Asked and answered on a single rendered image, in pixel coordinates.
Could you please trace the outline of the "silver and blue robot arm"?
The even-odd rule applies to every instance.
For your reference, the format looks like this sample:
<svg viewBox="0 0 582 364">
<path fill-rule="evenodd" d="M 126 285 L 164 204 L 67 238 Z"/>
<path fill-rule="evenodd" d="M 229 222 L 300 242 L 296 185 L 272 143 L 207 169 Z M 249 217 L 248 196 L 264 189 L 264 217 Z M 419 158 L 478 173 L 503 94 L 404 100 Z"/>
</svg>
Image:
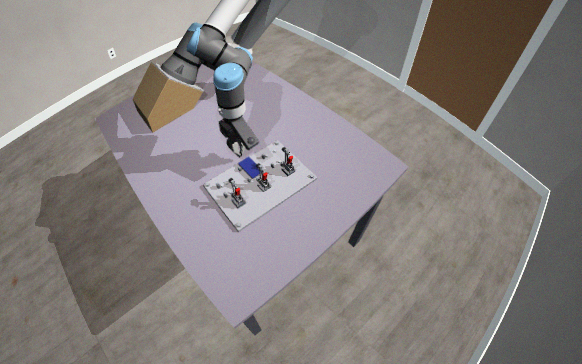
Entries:
<svg viewBox="0 0 582 364">
<path fill-rule="evenodd" d="M 248 2 L 221 0 L 203 25 L 191 24 L 161 66 L 170 76 L 190 85 L 195 84 L 201 64 L 214 70 L 218 112 L 226 119 L 244 114 L 244 83 L 252 65 L 252 47 L 290 0 L 258 0 L 233 35 L 225 38 Z M 259 143 L 243 117 L 230 126 L 247 150 Z"/>
</svg>

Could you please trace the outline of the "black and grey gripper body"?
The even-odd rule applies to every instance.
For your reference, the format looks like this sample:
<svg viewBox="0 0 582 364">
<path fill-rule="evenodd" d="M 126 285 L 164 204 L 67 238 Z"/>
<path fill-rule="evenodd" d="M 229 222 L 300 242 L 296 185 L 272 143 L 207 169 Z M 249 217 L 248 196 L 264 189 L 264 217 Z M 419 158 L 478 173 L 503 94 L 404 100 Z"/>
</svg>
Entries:
<svg viewBox="0 0 582 364">
<path fill-rule="evenodd" d="M 243 115 L 242 115 L 242 116 L 243 116 Z M 241 116 L 241 117 L 242 117 L 242 116 Z M 229 122 L 229 121 L 236 121 L 236 120 L 240 119 L 241 117 L 239 117 L 239 118 L 236 118 L 236 119 L 226 119 L 226 118 L 223 118 L 221 121 L 219 121 L 219 127 L 220 127 L 220 126 L 222 127 L 222 128 L 220 127 L 220 132 L 221 132 L 221 133 L 222 133 L 222 134 L 223 134 L 223 135 L 224 135 L 226 138 L 229 136 L 228 138 L 230 138 L 230 141 L 231 141 L 231 142 L 235 142 L 235 143 L 236 143 L 236 142 L 237 142 L 238 140 L 240 140 L 240 139 L 238 138 L 238 136 L 236 135 L 236 133 L 234 132 L 234 130 L 233 130 L 233 129 L 232 129 L 232 127 L 230 126 L 230 122 Z M 223 120 L 224 120 L 224 121 L 223 121 Z M 228 133 L 228 135 L 227 135 L 226 133 Z"/>
</svg>

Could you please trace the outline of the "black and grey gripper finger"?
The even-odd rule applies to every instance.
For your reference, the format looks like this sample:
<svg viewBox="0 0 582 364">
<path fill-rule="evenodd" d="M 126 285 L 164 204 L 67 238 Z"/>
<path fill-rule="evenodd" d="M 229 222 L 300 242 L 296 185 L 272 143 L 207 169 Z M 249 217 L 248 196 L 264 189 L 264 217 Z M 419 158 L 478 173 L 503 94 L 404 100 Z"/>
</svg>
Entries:
<svg viewBox="0 0 582 364">
<path fill-rule="evenodd" d="M 239 153 L 240 153 L 240 154 L 241 154 L 241 156 L 242 156 L 242 154 L 243 154 L 243 152 L 244 152 L 244 150 L 245 150 L 245 147 L 244 147 L 244 145 L 242 144 L 242 142 L 241 142 L 240 140 L 238 140 L 238 141 L 237 141 L 237 143 L 238 143 L 238 144 L 239 144 L 239 146 L 240 146 L 240 152 L 239 152 Z M 240 157 L 241 157 L 241 156 L 240 156 Z"/>
<path fill-rule="evenodd" d="M 239 153 L 240 151 L 239 151 L 239 149 L 238 149 L 238 146 L 239 146 L 239 144 L 238 144 L 237 142 L 236 142 L 236 143 L 235 143 L 235 142 L 231 142 L 231 141 L 230 141 L 230 138 L 228 138 L 228 139 L 227 139 L 227 146 L 228 146 L 228 147 L 229 147 L 229 148 L 230 148 L 230 149 L 231 149 L 231 150 L 232 150 L 232 151 L 233 151 L 233 152 L 234 152 L 234 153 L 235 153 L 235 154 L 236 154 L 238 157 L 240 157 L 240 156 L 241 156 L 241 154 Z"/>
</svg>

